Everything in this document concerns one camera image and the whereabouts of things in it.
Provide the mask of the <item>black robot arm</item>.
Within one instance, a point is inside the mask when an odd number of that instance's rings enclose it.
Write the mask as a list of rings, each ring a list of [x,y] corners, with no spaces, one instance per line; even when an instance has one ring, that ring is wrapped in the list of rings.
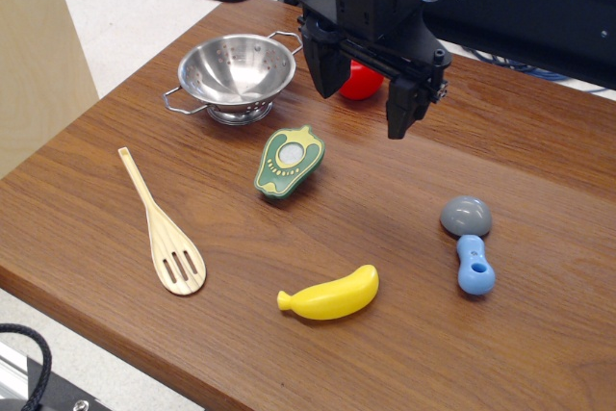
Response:
[[[305,61],[328,98],[350,76],[351,62],[389,81],[388,136],[400,140],[447,92],[452,56],[424,23],[427,0],[296,0]]]

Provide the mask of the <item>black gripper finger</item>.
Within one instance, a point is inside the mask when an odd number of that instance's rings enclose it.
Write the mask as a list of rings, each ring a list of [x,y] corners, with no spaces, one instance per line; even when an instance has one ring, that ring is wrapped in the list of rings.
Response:
[[[423,119],[426,111],[427,90],[420,83],[404,76],[390,81],[386,102],[389,139],[403,139],[407,129]]]
[[[323,98],[336,93],[350,77],[350,58],[338,42],[319,41],[303,36],[304,58],[315,89]]]

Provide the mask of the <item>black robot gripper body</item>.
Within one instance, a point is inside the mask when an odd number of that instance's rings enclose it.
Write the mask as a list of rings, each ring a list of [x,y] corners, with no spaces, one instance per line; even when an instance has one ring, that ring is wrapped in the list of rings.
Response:
[[[338,42],[350,58],[386,77],[420,83],[427,103],[447,93],[451,54],[424,23],[424,8],[439,0],[296,0],[302,36]]]

